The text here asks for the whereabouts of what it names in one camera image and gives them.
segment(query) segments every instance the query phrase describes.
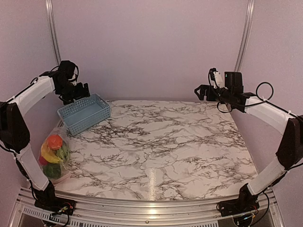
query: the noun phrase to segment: white clip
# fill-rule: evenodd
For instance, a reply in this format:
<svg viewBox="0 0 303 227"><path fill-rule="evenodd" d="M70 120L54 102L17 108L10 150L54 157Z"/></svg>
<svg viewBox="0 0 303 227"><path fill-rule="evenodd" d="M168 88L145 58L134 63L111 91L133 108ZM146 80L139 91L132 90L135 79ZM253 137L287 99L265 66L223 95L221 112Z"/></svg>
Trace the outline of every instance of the white clip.
<svg viewBox="0 0 303 227"><path fill-rule="evenodd" d="M268 101L268 99L264 98L264 96L262 96L262 99L263 99L263 101L266 101L266 102Z"/></svg>
<svg viewBox="0 0 303 227"><path fill-rule="evenodd" d="M16 98L16 96L13 96L12 98L10 98L10 99L15 99ZM7 100L7 101L9 101L9 99Z"/></svg>

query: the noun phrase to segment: light purple wall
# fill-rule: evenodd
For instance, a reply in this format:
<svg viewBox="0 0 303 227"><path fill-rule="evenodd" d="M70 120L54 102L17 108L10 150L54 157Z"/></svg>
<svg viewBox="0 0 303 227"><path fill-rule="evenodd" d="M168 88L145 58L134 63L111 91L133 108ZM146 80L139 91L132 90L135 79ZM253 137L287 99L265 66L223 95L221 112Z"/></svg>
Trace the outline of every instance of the light purple wall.
<svg viewBox="0 0 303 227"><path fill-rule="evenodd" d="M47 27L45 3L40 0L0 2L0 100L5 101L32 78L56 65ZM26 116L35 154L58 122L60 101L46 97ZM11 154L0 150L0 226L6 227L20 186L25 183Z"/></svg>
<svg viewBox="0 0 303 227"><path fill-rule="evenodd" d="M61 55L109 99L197 100L208 70L233 70L247 1L56 0Z"/></svg>
<svg viewBox="0 0 303 227"><path fill-rule="evenodd" d="M249 46L242 66L245 91L262 81L275 88L272 102L303 114L303 1L257 0ZM254 117L233 113L259 170L275 156L281 136ZM302 226L302 168L274 187L286 227Z"/></svg>

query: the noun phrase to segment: marble table surface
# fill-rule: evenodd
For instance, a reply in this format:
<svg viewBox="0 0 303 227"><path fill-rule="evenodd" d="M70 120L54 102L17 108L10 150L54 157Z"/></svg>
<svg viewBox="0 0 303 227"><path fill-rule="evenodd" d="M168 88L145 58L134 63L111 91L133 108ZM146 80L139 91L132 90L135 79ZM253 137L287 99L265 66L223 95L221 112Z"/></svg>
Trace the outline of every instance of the marble table surface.
<svg viewBox="0 0 303 227"><path fill-rule="evenodd" d="M126 200L238 194L257 175L229 113L206 102L113 101L111 118L72 137L56 190Z"/></svg>

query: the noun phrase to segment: orange fruit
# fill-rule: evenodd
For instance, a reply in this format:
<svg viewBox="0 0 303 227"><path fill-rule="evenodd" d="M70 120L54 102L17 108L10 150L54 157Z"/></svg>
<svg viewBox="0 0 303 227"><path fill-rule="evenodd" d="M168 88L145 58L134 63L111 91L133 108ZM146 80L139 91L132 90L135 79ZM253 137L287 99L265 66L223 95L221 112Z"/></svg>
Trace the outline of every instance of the orange fruit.
<svg viewBox="0 0 303 227"><path fill-rule="evenodd" d="M50 135L47 138L47 145L52 150L58 150L62 147L63 140L59 135Z"/></svg>

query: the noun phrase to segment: green vegetable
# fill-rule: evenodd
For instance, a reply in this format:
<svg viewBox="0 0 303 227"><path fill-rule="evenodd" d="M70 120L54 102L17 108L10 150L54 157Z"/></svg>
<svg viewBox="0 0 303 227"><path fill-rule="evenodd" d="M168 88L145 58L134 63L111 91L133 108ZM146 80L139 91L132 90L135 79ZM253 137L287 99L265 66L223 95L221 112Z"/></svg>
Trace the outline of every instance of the green vegetable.
<svg viewBox="0 0 303 227"><path fill-rule="evenodd" d="M67 163L70 160L70 149L65 142L63 142L62 147L56 150L56 156Z"/></svg>
<svg viewBox="0 0 303 227"><path fill-rule="evenodd" d="M59 179L61 177L60 164L49 163L42 167L45 176L51 179Z"/></svg>

